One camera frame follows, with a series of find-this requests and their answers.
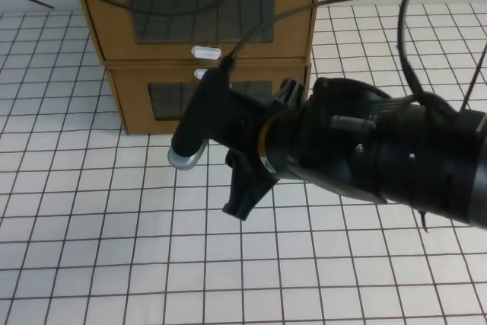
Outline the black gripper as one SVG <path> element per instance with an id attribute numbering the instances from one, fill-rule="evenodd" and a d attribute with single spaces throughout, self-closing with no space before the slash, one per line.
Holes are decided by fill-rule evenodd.
<path id="1" fill-rule="evenodd" d="M 229 94 L 224 112 L 225 163 L 232 169 L 228 202 L 223 212 L 246 220 L 280 179 L 300 180 L 287 167 L 283 152 L 291 139 L 271 130 L 275 119 L 299 107 L 304 85 L 286 78 L 272 100 L 263 104 L 244 94 Z"/>

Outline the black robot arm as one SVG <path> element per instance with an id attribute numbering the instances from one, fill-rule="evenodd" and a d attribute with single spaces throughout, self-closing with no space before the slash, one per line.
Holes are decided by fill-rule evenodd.
<path id="1" fill-rule="evenodd" d="M 486 226 L 486 115 L 442 116 L 413 96 L 393 98 L 345 78 L 320 78 L 307 101 L 286 80 L 230 150 L 224 212 L 245 220 L 282 179 L 340 196 Z"/>

